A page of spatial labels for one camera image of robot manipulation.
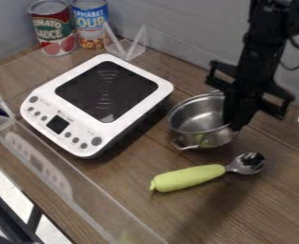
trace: metal spoon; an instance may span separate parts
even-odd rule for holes
[[[248,152],[239,155],[228,166],[202,165],[163,173],[152,179],[150,189],[167,193],[203,184],[227,172],[255,174],[260,172],[264,163],[266,158],[259,152]]]

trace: small pot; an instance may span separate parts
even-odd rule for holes
[[[218,91],[195,96],[179,103],[170,112],[170,126],[179,137],[175,147],[211,149],[230,143],[238,136],[230,124],[223,122],[226,96]]]

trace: can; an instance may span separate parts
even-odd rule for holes
[[[79,45],[91,50],[104,48],[103,24],[108,22],[108,3],[106,0],[74,0],[72,12],[78,30]]]
[[[43,52],[52,56],[71,53],[76,43],[68,3],[64,0],[39,0],[28,12]]]

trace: digital display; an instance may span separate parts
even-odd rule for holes
[[[50,123],[47,124],[47,127],[58,134],[60,134],[64,129],[68,127],[70,123],[67,122],[67,120],[60,117],[59,115],[56,115],[54,117],[54,119],[50,121]]]
[[[63,86],[56,93],[103,123],[116,121],[159,86],[114,62],[103,62]]]

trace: foam handle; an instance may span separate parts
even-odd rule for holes
[[[219,164],[196,166],[175,172],[162,173],[151,181],[150,189],[162,193],[172,192],[219,177],[226,173],[226,167]]]

